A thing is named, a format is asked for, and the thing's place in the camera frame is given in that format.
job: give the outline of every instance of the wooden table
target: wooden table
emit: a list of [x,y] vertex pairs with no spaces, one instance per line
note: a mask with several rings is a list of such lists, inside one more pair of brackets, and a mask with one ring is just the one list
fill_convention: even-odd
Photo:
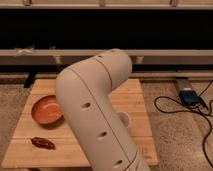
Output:
[[[44,128],[31,117],[33,104],[43,96],[54,94],[54,85],[54,79],[36,80],[2,162],[3,168],[90,166],[65,121],[56,128]],[[116,111],[129,113],[132,118],[129,133],[148,164],[157,165],[155,145],[139,80],[126,81],[110,94],[110,100]],[[56,150],[33,146],[30,138],[35,136],[48,138],[54,142]]]

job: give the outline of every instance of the power adapter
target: power adapter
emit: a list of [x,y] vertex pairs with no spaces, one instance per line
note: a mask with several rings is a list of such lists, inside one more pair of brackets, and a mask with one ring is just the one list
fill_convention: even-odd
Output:
[[199,96],[187,78],[176,78],[176,89],[184,106],[193,107],[200,103]]

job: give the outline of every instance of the cable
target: cable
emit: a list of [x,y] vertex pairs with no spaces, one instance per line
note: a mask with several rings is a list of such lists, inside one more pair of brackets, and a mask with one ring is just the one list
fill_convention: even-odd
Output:
[[[209,89],[209,87],[211,86],[211,84],[213,83],[213,80],[211,80],[209,82],[209,84],[206,86],[206,88],[199,94],[199,97],[201,98],[201,96]],[[158,106],[158,101],[160,99],[168,99],[168,100],[171,100],[175,103],[177,103],[178,105],[184,107],[185,109],[181,109],[181,110],[174,110],[174,111],[165,111],[165,110],[162,110],[159,106]],[[168,97],[168,96],[159,96],[157,98],[155,98],[154,100],[154,106],[156,107],[156,109],[162,113],[165,113],[165,114],[176,114],[176,113],[182,113],[182,112],[190,112],[190,113],[193,113],[193,114],[197,114],[199,116],[201,116],[202,118],[204,118],[206,120],[206,122],[208,123],[208,127],[209,127],[209,130],[208,132],[206,133],[206,135],[204,136],[203,138],[203,141],[202,141],[202,150],[203,150],[203,154],[207,160],[207,162],[209,163],[209,165],[213,168],[213,162],[209,159],[209,156],[207,154],[207,151],[206,151],[206,142],[208,140],[208,137],[210,136],[210,134],[212,133],[213,131],[213,126],[212,126],[212,123],[211,121],[209,120],[208,117],[213,117],[212,115],[212,104],[213,104],[213,100],[210,100],[209,101],[209,104],[208,104],[208,113],[204,113],[201,111],[200,107],[201,107],[201,103],[198,104],[197,106],[193,106],[193,107],[189,107],[189,106],[183,106],[181,102],[179,102],[178,100],[175,100],[171,97]]]

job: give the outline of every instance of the gray carpet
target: gray carpet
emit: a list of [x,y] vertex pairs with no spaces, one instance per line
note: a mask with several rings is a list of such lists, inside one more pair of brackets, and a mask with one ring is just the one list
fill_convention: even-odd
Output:
[[[192,84],[200,92],[207,82]],[[199,116],[189,113],[166,115],[158,112],[153,100],[159,95],[177,98],[173,82],[152,81],[142,82],[145,104],[150,116],[153,137],[156,144],[159,165],[152,167],[152,171],[210,171],[201,148],[202,137],[207,127],[206,122]],[[8,142],[12,136],[29,89],[22,84],[0,84],[0,162],[2,161]],[[205,100],[213,99],[213,86],[204,94]],[[165,110],[180,108],[168,101],[162,101]],[[213,136],[208,141],[208,153],[213,160]],[[44,171],[62,169],[42,169]],[[63,169],[88,171],[89,169]]]

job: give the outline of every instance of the screw hole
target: screw hole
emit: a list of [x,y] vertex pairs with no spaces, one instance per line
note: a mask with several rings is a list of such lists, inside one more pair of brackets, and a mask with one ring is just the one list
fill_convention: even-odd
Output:
[[91,106],[91,103],[85,103],[85,104],[83,104],[83,105],[81,106],[81,109],[82,109],[82,110],[86,110],[86,109],[88,109],[90,106]]
[[121,166],[122,163],[123,163],[123,160],[118,160],[118,161],[114,164],[113,168],[119,168],[119,167]]
[[107,132],[102,132],[99,134],[98,139],[102,140],[107,135]]

